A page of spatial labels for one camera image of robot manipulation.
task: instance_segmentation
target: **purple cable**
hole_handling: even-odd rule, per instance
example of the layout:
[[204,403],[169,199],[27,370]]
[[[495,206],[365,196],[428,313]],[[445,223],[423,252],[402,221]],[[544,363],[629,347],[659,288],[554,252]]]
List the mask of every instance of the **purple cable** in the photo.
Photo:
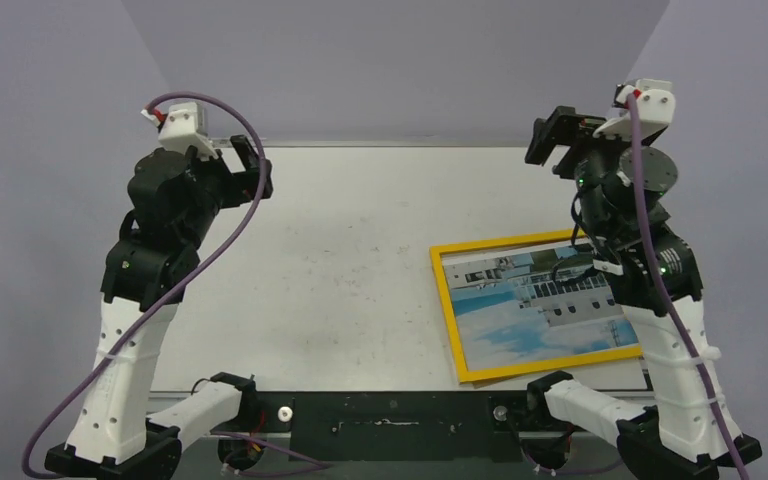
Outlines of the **purple cable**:
[[[652,243],[652,232],[649,231],[649,213],[646,211],[646,199],[643,189],[643,133],[640,128],[640,112],[637,109],[637,98],[634,94],[629,94],[626,98],[626,103],[628,104],[628,113],[631,117],[631,162],[634,168],[634,202],[637,210],[637,223],[640,225],[640,238],[643,241],[643,251],[646,254],[646,263],[649,265],[649,271],[655,284],[655,290],[658,292],[658,297],[660,297],[664,306],[667,307],[667,312],[670,314],[670,318],[673,320],[673,324],[675,324],[685,348],[690,353],[690,357],[694,359],[699,358],[699,351],[696,349],[693,339],[690,338],[690,334],[687,333],[684,322],[678,316],[670,294],[667,292],[667,286],[664,285],[664,279],[661,278],[659,273],[660,265],[655,255],[655,246]],[[711,374],[704,363],[697,364],[696,369],[702,378],[705,394],[708,396],[708,400],[711,400],[711,411],[714,414],[714,419],[717,421],[717,427],[723,436],[723,441],[726,443],[726,448],[728,448],[737,473],[742,480],[749,480],[749,472],[746,471],[746,465],[743,464],[743,459],[740,458],[734,440],[728,431],[720,403],[716,401],[717,393],[714,391],[714,382],[711,380]]]
[[[148,310],[143,313],[139,319],[129,328],[125,331],[125,333],[122,334],[122,336],[119,338],[119,340],[113,345],[113,347],[108,352],[108,355],[115,356],[117,353],[119,353],[120,350],[122,350],[122,347],[125,346],[128,341],[136,335],[136,333],[139,331],[139,329],[145,325],[145,323],[154,315],[157,313],[158,310],[160,310],[160,307],[163,305],[166,305],[166,303],[171,300],[173,297],[177,296],[180,291],[187,286],[190,282],[192,282],[197,276],[199,276],[203,271],[207,269],[213,262],[216,261],[217,258],[219,258],[220,255],[225,253],[226,250],[231,246],[232,243],[234,243],[235,240],[240,236],[240,234],[243,233],[243,230],[245,230],[246,226],[248,226],[249,222],[251,222],[252,217],[254,216],[254,212],[257,210],[257,206],[260,204],[261,198],[263,198],[263,190],[266,187],[266,178],[269,174],[269,170],[271,170],[271,163],[269,160],[266,159],[266,153],[263,151],[263,143],[260,141],[260,137],[258,137],[257,132],[255,132],[254,127],[246,120],[239,112],[234,110],[233,107],[228,105],[227,103],[217,99],[213,98],[208,95],[203,95],[201,93],[195,93],[195,92],[172,92],[167,93],[165,95],[161,95],[154,100],[152,100],[148,106],[146,106],[146,110],[151,112],[157,105],[168,101],[168,100],[174,100],[177,98],[186,98],[186,99],[192,99],[192,100],[200,100],[205,103],[209,103],[211,105],[214,105],[216,107],[221,108],[222,110],[225,110],[229,115],[234,117],[237,121],[239,121],[243,127],[246,129],[246,132],[251,137],[252,141],[254,142],[254,147],[257,150],[258,155],[258,165],[260,166],[260,175],[258,177],[257,182],[257,190],[255,191],[254,197],[251,201],[251,206],[249,207],[249,210],[246,212],[246,215],[243,217],[243,220],[240,222],[240,224],[237,226],[237,228],[231,233],[231,235],[228,237],[227,240],[225,240],[222,245],[219,246],[219,248],[216,249],[209,257],[207,257],[204,262],[201,263],[198,267],[195,268],[192,272],[190,272],[189,275],[184,277],[177,285],[172,287],[168,292],[166,292],[165,295],[160,297],[157,302],[154,303],[151,307],[149,307]],[[31,466],[31,454],[34,451],[34,447],[36,446],[37,442],[39,441],[40,437],[42,437],[42,434],[45,433],[46,430],[48,430],[48,427],[51,426],[51,424],[54,422],[54,420],[57,419],[57,417],[60,416],[60,414],[63,413],[64,410],[72,403],[74,402],[80,395],[83,393],[84,390],[86,390],[101,374],[104,372],[104,370],[112,363],[112,360],[110,358],[103,358],[101,362],[93,369],[92,373],[87,376],[80,384],[78,384],[77,387],[75,387],[74,390],[72,390],[69,395],[66,396],[66,398],[63,399],[60,404],[57,405],[57,407],[54,408],[54,410],[48,414],[48,416],[45,417],[45,419],[42,421],[40,426],[34,431],[33,434],[31,434],[30,439],[28,440],[27,445],[25,445],[25,449],[22,452],[22,472],[31,478],[36,478],[40,480],[50,480],[55,478],[63,478],[60,475],[57,475],[56,473],[47,473],[47,472],[38,472],[33,469]]]
[[583,475],[601,475],[603,473],[608,473],[612,470],[615,470],[622,465],[625,465],[625,462],[623,462],[622,458],[618,459],[616,462],[611,463],[609,465],[605,465],[604,467],[599,468],[590,468],[586,470],[554,470],[551,468],[546,468],[537,462],[534,461],[533,458],[529,454],[525,454],[525,458],[528,459],[529,462],[533,463],[534,465],[537,465],[537,467],[540,469],[543,473],[548,473],[552,476],[558,476],[558,477],[577,477],[577,476],[583,476]]
[[[299,460],[304,460],[305,462],[308,462],[311,464],[310,467],[307,468],[300,468],[298,470],[291,470],[288,472],[250,472],[248,470],[241,470],[238,475],[243,477],[258,477],[258,478],[278,478],[278,477],[286,477],[290,475],[299,475],[302,473],[309,473],[309,472],[316,472],[319,470],[325,470],[326,468],[330,468],[330,463],[325,463],[323,461],[317,460],[315,458],[308,457],[307,455],[294,452],[290,450],[289,448],[284,448],[280,445],[276,445],[274,443],[267,442],[266,440],[261,440],[259,438],[251,437],[249,435],[245,435],[242,433],[234,433],[234,432],[213,432],[214,435],[222,435],[225,437],[235,438],[237,440],[245,440],[247,442],[256,443],[260,445],[261,447],[270,448],[272,450],[275,450],[276,452],[283,453],[284,455],[288,455],[290,457],[298,458]],[[228,458],[230,458],[232,455],[234,455],[233,452],[228,457],[225,458],[225,462],[227,463]]]

